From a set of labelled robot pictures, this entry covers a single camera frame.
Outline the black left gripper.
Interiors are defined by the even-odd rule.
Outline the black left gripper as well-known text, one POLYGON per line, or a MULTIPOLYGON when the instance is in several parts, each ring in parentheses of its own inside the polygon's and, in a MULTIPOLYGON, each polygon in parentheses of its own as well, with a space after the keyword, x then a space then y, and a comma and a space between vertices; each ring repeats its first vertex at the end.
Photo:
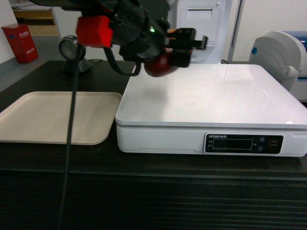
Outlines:
POLYGON ((196 40, 196 29, 178 28, 167 31, 166 48, 172 49, 170 65, 172 67, 186 68, 189 66, 194 49, 205 50, 208 37, 203 35, 196 40))

